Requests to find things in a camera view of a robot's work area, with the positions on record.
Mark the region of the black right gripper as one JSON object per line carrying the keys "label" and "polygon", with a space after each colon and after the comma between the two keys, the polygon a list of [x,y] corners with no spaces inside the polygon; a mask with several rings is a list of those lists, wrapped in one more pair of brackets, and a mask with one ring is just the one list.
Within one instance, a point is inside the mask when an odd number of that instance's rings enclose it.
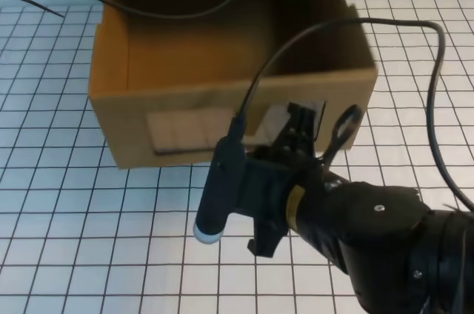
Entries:
{"label": "black right gripper", "polygon": [[273,142],[282,150],[262,147],[248,154],[238,187],[236,212],[253,220],[247,248],[258,257],[272,258],[283,237],[297,230],[296,213],[306,192],[327,193],[333,172],[324,166],[332,164],[362,120],[362,109],[349,106],[336,121],[320,160],[314,157],[315,111],[291,102],[287,112],[290,117]]}

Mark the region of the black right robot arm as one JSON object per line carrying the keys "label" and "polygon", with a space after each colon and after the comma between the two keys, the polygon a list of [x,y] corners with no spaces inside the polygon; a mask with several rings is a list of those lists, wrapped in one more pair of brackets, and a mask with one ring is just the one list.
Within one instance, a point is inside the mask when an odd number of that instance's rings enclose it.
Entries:
{"label": "black right robot arm", "polygon": [[275,141],[247,157],[237,210],[253,219],[249,251],[270,258],[293,231],[349,276],[369,313],[471,313],[473,215],[336,175],[314,155],[315,112],[287,112]]}

